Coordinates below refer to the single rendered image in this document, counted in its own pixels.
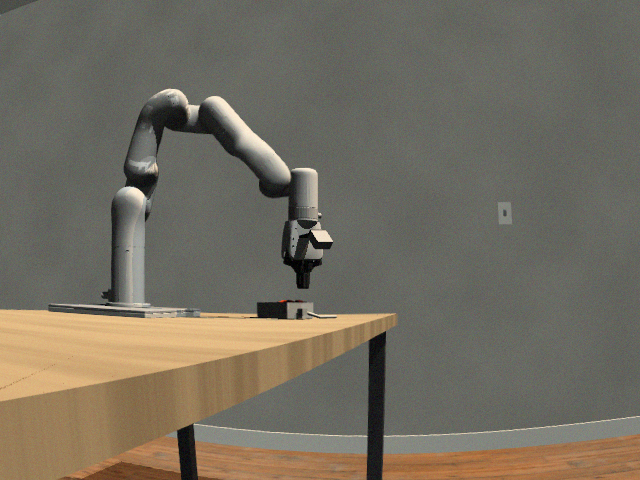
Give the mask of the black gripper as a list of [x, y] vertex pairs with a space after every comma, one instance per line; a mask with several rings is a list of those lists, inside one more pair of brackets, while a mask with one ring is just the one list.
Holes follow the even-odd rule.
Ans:
[[298, 289], [308, 289], [312, 269], [322, 265], [323, 249], [314, 249], [308, 238], [299, 238], [310, 229], [321, 229], [320, 222], [312, 218], [294, 218], [285, 221], [284, 225], [281, 255], [283, 263], [294, 269]]

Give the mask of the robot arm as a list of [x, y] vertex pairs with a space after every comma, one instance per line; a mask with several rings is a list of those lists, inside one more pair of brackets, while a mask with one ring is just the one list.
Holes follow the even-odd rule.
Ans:
[[111, 289], [101, 293], [108, 299], [106, 306], [150, 308], [145, 303], [145, 222], [158, 182], [156, 158], [164, 127], [213, 134], [230, 155], [242, 160], [258, 177], [264, 196], [289, 196], [288, 220], [318, 220], [322, 216], [318, 213], [318, 174], [314, 169], [289, 171], [222, 98], [209, 97], [199, 107], [188, 105], [179, 90], [161, 91], [139, 114], [124, 163], [126, 185], [112, 201]]

